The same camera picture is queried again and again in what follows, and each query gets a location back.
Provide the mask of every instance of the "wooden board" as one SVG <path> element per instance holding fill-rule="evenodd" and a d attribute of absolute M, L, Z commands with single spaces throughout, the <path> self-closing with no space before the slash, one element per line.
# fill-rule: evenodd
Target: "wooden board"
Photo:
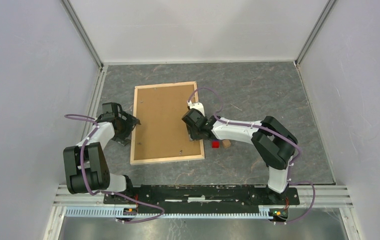
<path fill-rule="evenodd" d="M 181 120 L 196 88 L 195 81 L 135 87 L 133 115 L 141 125 L 132 132 L 131 165 L 204 159 L 203 141 L 190 141 Z"/>

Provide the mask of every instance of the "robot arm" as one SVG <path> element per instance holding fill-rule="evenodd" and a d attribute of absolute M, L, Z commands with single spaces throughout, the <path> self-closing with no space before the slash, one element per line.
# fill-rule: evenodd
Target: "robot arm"
<path fill-rule="evenodd" d="M 287 189 L 288 163 L 295 153 L 295 148 L 279 137 L 270 139 L 272 134 L 253 127 L 257 125 L 269 128 L 297 144 L 297 139 L 275 118 L 267 116 L 263 121 L 244 122 L 219 117 L 222 120 L 220 122 L 214 116 L 206 118 L 203 105 L 199 102 L 191 104 L 189 108 L 182 120 L 187 125 L 191 140 L 229 139 L 254 145 L 269 167 L 268 188 L 278 194 Z M 227 124 L 229 122 L 249 126 Z"/>
<path fill-rule="evenodd" d="M 64 149 L 63 159 L 65 165 L 66 184 L 72 194 L 86 193 L 81 168 L 85 168 L 87 180 L 93 190 L 107 190 L 120 192 L 132 196 L 132 183 L 126 175 L 114 175 L 109 173 L 103 149 L 112 139 L 122 145 L 127 145 L 132 130 L 140 121 L 134 116 L 124 112 L 121 105 L 113 102 L 102 105 L 103 113 L 97 118 L 99 128 L 84 146 L 84 166 L 80 164 L 80 150 L 84 140 L 74 146 Z M 201 103 L 194 103 L 182 120 L 187 125 L 191 140 L 235 140 L 255 146 L 266 165 L 269 167 L 268 189 L 281 194 L 288 187 L 288 163 L 291 161 L 295 148 L 279 137 L 270 139 L 272 134 L 253 127 L 253 125 L 269 128 L 297 144 L 297 139 L 275 118 L 267 116 L 263 121 L 244 122 L 229 121 L 220 118 L 217 121 L 214 116 L 206 118 Z M 241 123 L 249 126 L 241 126 L 232 123 Z"/>
<path fill-rule="evenodd" d="M 66 185 L 71 194 L 87 193 L 81 168 L 85 168 L 88 184 L 93 190 L 107 190 L 111 192 L 124 192 L 132 189 L 131 180 L 126 175 L 110 174 L 107 167 L 103 149 L 112 139 L 122 145 L 127 145 L 128 136 L 140 121 L 134 116 L 124 112 L 120 104 L 109 102 L 102 105 L 103 113 L 97 118 L 98 128 L 88 143 L 84 146 L 84 166 L 80 164 L 80 149 L 89 136 L 74 146 L 63 150 Z"/>

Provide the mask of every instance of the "black mounting plate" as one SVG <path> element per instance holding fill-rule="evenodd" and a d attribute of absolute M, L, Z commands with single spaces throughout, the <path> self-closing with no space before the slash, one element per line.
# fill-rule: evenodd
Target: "black mounting plate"
<path fill-rule="evenodd" d="M 166 214 L 238 214 L 258 213 L 259 205 L 299 205 L 295 187 L 289 187 L 284 194 L 271 196 L 266 186 L 259 185 L 142 185 L 134 187 L 138 200 L 158 205 Z M 118 196 L 105 196 L 104 204 L 126 204 Z M 138 205 L 141 214 L 159 213 L 160 210 Z"/>

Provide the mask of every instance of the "red block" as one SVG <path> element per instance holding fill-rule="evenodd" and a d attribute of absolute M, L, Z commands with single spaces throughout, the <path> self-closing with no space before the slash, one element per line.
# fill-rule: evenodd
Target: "red block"
<path fill-rule="evenodd" d="M 219 141 L 212 141 L 212 148 L 218 149 L 219 148 Z"/>

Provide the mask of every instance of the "white wall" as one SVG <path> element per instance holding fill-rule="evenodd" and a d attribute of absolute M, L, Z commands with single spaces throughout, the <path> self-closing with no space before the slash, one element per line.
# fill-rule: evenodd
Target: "white wall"
<path fill-rule="evenodd" d="M 365 239 L 380 239 L 380 1 L 338 1 L 301 73 Z"/>
<path fill-rule="evenodd" d="M 104 62 L 288 61 L 327 0 L 71 0 Z"/>
<path fill-rule="evenodd" d="M 41 239 L 97 67 L 59 0 L 0 1 L 0 239 Z"/>

